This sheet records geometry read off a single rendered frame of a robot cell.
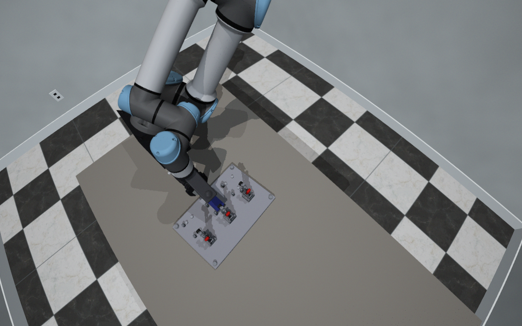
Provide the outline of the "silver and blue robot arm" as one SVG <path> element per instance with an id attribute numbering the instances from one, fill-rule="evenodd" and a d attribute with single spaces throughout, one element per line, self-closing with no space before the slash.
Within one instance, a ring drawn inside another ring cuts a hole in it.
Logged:
<path id="1" fill-rule="evenodd" d="M 208 0 L 169 0 L 158 22 L 135 83 L 118 98 L 119 109 L 131 114 L 130 123 L 155 135 L 154 157 L 176 178 L 189 175 L 193 161 L 186 150 L 199 123 L 205 123 L 218 104 L 216 87 L 244 34 L 259 29 L 271 0 L 211 0 L 217 4 L 216 25 L 194 79 L 172 71 L 198 9 Z M 200 110 L 200 111 L 199 111 Z"/>

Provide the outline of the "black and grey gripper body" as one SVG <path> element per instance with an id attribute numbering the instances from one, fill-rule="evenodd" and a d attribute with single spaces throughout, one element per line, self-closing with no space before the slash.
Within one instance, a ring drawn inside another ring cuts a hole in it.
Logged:
<path id="1" fill-rule="evenodd" d="M 191 173 L 190 173 L 189 175 L 187 175 L 186 177 L 183 177 L 183 178 L 176 178 L 176 177 L 174 176 L 176 180 L 179 180 L 180 183 L 182 183 L 182 185 L 186 188 L 186 190 L 187 190 L 187 189 L 189 190 L 189 192 L 194 191 L 194 188 L 192 188 L 192 187 L 190 186 L 190 184 L 188 184 L 188 183 L 186 182 L 185 179 L 188 179 L 188 178 L 193 174 L 194 170 L 196 170 L 197 173 L 199 173 L 198 170 L 193 166 L 193 169 L 192 169 Z M 202 178 L 204 179 L 204 176 L 202 175 L 203 173 L 200 172 L 199 174 L 200 174 L 200 176 L 202 176 Z M 186 184 L 186 185 L 185 185 L 185 184 Z"/>

